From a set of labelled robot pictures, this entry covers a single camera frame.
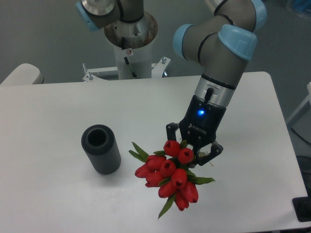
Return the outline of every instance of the white table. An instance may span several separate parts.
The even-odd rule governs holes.
[[[216,182],[199,201],[160,219],[165,199],[134,176],[185,115],[199,77],[0,87],[0,232],[257,232],[309,227],[292,198],[306,196],[270,76],[245,73],[218,129],[223,153],[197,166]],[[84,130],[115,133],[120,168],[98,174],[81,147]]]

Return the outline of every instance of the metal bracket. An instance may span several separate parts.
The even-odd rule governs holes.
[[[196,162],[198,165],[203,166],[204,164],[208,163],[209,161],[220,155],[223,150],[224,148],[215,140],[214,142],[212,142],[212,146],[210,147],[210,153],[202,157],[197,157]]]
[[[82,80],[84,82],[105,82],[106,80],[98,78],[97,76],[93,75],[93,74],[89,74],[87,73]]]
[[[128,50],[124,50],[124,56],[131,56],[131,54],[127,54]],[[162,57],[158,63],[152,63],[152,78],[162,78],[167,77],[168,74],[166,72],[166,67],[170,64],[171,60],[167,57]],[[115,80],[114,77],[118,75],[117,67],[106,67],[106,68],[95,68],[95,69],[87,69],[85,63],[82,64],[84,75],[90,73],[92,77],[96,76],[100,80]],[[87,77],[83,77],[85,82],[89,82],[90,79]]]
[[[179,126],[176,123],[170,123],[170,124],[166,125],[167,140],[176,141],[176,131],[178,129],[179,129]]]

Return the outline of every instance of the green leaf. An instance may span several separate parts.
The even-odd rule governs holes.
[[[180,168],[184,169],[185,171],[188,170],[188,166],[186,164],[181,164]]]
[[[145,152],[142,148],[140,148],[135,142],[132,142],[135,150],[137,151],[137,153],[141,156],[141,158],[146,162],[147,158],[148,158],[148,154],[147,152]]]
[[[162,217],[162,215],[164,215],[164,214],[171,208],[171,206],[173,205],[173,202],[174,202],[174,200],[175,200],[175,197],[176,197],[176,194],[173,194],[173,195],[171,195],[171,196],[167,199],[165,205],[163,206],[163,209],[161,210],[161,212],[160,212],[160,214],[159,214],[159,217],[157,218],[158,220],[159,220],[159,218]]]
[[[187,147],[187,140],[183,140],[181,143],[179,143],[179,145],[180,145],[181,149],[186,148]]]
[[[141,156],[139,154],[137,154],[136,152],[129,150],[128,152],[130,152],[130,154],[134,157],[137,158],[138,160],[141,160],[143,163],[145,163],[146,161],[143,160],[143,158],[141,158]]]
[[[160,181],[159,186],[167,184],[168,182],[170,182],[170,180],[171,180],[170,177],[165,178],[164,180]]]
[[[154,154],[155,154],[155,155],[159,155],[159,156],[164,156],[164,155],[166,155],[165,151],[163,151],[163,150],[155,151]]]
[[[188,175],[187,177],[188,177],[188,181],[189,181],[189,182],[191,182],[191,183],[194,183],[194,182],[195,182],[196,176],[190,176],[190,175]]]
[[[197,184],[197,185],[201,185],[201,184],[210,183],[210,182],[213,182],[213,181],[215,181],[213,178],[195,177],[193,179],[193,181],[191,181],[191,182],[194,183],[194,184]]]
[[[194,177],[196,177],[196,175],[195,175],[192,171],[190,171],[189,169],[186,170],[186,173],[187,173],[188,176],[194,176]]]

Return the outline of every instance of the red tulip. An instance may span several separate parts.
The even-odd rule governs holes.
[[[193,151],[189,148],[183,148],[178,153],[178,161],[182,164],[187,164],[191,162],[193,158]]]
[[[191,182],[187,182],[186,186],[180,189],[180,193],[190,203],[196,203],[199,199],[198,190]]]
[[[162,163],[166,160],[165,156],[149,155],[146,161],[147,167],[152,171],[159,171]]]
[[[171,160],[166,160],[162,163],[160,172],[164,177],[170,177],[176,171],[176,165]]]
[[[150,187],[159,187],[159,183],[164,180],[164,177],[162,176],[160,171],[149,173],[146,177],[146,186],[148,188]]]
[[[180,211],[189,207],[189,202],[180,194],[179,191],[176,192],[175,203]]]
[[[177,191],[171,181],[159,188],[159,197],[168,198]]]
[[[137,176],[138,178],[146,178],[147,175],[149,173],[151,173],[153,171],[149,170],[147,168],[147,164],[144,164],[143,166],[139,167],[136,171],[135,171],[135,176]]]
[[[174,140],[167,141],[163,147],[165,153],[172,157],[177,157],[180,151],[180,145]]]
[[[184,169],[178,168],[171,177],[172,184],[175,188],[183,188],[187,183],[187,173]]]

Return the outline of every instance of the white stand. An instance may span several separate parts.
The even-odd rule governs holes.
[[[309,94],[287,118],[286,125],[290,129],[301,117],[310,109],[311,106],[311,83],[307,85]]]
[[[0,84],[1,86],[32,85],[43,83],[40,70],[31,64],[21,64]]]

